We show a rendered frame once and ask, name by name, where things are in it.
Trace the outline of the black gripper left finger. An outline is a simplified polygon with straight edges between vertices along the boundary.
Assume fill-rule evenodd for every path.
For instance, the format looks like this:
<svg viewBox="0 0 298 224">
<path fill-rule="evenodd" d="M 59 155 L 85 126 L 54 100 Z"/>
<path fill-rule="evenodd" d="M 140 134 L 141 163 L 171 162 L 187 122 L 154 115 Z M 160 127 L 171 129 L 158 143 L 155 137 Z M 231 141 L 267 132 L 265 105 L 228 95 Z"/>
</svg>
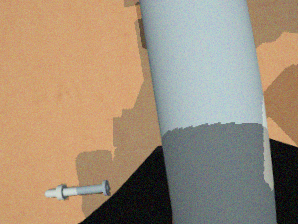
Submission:
<svg viewBox="0 0 298 224">
<path fill-rule="evenodd" d="M 162 145 L 116 193 L 77 224 L 173 224 Z"/>
</svg>

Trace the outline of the grey metal pipe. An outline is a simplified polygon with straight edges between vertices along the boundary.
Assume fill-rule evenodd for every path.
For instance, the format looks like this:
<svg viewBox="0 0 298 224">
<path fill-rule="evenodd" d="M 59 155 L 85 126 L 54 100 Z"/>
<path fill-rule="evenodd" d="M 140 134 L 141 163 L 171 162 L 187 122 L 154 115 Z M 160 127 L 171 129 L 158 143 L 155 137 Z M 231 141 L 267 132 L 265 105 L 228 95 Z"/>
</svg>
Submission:
<svg viewBox="0 0 298 224">
<path fill-rule="evenodd" d="M 277 224 L 246 0 L 140 0 L 174 224 Z"/>
</svg>

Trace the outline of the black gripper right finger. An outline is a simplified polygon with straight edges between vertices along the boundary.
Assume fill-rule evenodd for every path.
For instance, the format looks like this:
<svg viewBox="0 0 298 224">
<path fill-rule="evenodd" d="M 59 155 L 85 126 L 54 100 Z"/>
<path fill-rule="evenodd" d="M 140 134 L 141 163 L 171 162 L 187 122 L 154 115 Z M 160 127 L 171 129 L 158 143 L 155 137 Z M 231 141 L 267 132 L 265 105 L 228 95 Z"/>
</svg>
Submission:
<svg viewBox="0 0 298 224">
<path fill-rule="evenodd" d="M 298 147 L 269 139 L 277 224 L 298 224 Z"/>
</svg>

